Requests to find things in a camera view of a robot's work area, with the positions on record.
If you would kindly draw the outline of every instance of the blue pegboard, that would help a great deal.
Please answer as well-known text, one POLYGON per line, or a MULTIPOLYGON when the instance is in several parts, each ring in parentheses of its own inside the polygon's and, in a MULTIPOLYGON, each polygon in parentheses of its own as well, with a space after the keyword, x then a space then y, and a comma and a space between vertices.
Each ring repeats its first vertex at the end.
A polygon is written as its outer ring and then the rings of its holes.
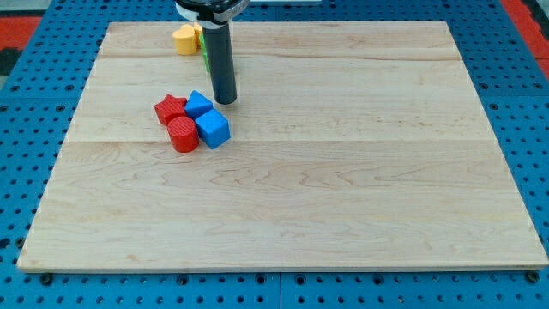
MULTIPOLYGON (((549 249, 549 84, 496 0, 324 0, 239 21, 447 21, 549 249)), ((0 308, 549 307, 549 271, 27 275, 15 262, 110 21, 182 21, 172 0, 53 0, 0 91, 0 308)))

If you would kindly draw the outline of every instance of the blue block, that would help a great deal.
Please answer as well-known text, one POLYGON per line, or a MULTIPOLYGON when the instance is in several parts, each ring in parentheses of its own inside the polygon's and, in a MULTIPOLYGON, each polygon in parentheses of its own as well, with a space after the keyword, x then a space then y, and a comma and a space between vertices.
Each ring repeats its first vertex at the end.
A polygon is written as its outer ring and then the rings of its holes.
POLYGON ((198 128, 198 136, 211 149, 217 148, 231 138, 228 120, 215 109, 209 110, 195 121, 198 128))
POLYGON ((214 105, 211 100, 208 100, 208 98, 198 91, 193 90, 185 105, 185 113, 193 120, 196 120, 212 108, 214 108, 214 105))

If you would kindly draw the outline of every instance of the yellow block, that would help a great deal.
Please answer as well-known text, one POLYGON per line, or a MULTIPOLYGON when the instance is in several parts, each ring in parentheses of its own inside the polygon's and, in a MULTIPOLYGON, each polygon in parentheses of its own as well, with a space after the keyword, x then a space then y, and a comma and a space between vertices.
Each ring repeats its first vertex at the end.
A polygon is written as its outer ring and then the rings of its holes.
POLYGON ((202 34, 202 27, 200 27, 198 22, 195 22, 193 24, 193 28, 195 29, 196 46, 200 48, 200 35, 202 34))
POLYGON ((173 32, 173 43, 179 55, 192 55, 197 51, 195 29, 191 25, 183 25, 173 32))

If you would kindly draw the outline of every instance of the wooden board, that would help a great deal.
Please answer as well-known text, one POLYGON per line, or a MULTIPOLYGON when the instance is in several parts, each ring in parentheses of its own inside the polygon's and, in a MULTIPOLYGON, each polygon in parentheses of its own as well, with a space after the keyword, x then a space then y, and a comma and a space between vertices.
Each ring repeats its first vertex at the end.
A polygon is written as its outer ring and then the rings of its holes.
POLYGON ((19 267, 516 270, 548 264, 443 22, 234 23, 232 139, 172 150, 197 89, 173 23, 113 23, 19 267))

